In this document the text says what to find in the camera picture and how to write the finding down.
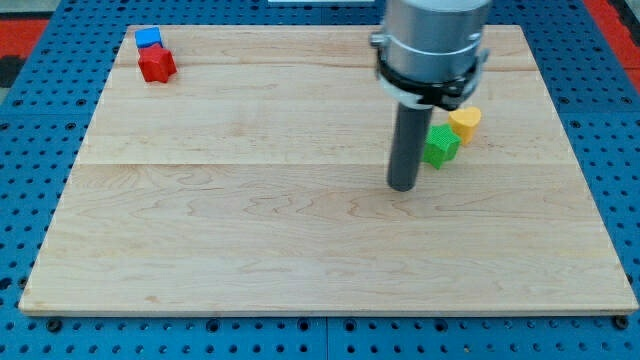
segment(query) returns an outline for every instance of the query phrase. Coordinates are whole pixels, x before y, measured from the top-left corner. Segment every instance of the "wooden board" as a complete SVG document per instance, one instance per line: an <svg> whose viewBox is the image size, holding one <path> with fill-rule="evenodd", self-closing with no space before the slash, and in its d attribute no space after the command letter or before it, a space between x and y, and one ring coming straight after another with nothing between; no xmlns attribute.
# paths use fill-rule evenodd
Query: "wooden board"
<svg viewBox="0 0 640 360"><path fill-rule="evenodd" d="M484 120L385 183L373 27L129 29L20 308L58 316L624 314L638 306L518 27L488 27ZM434 124L445 121L438 111Z"/></svg>

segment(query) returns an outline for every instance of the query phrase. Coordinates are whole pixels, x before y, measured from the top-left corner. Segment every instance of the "blue block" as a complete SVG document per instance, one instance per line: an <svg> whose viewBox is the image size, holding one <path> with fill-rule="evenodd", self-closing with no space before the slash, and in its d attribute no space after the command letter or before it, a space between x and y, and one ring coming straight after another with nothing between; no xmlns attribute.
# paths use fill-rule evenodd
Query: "blue block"
<svg viewBox="0 0 640 360"><path fill-rule="evenodd" d="M135 35L138 49L146 48L153 44L160 44L160 46L164 47L160 37L160 29L157 27L138 30Z"/></svg>

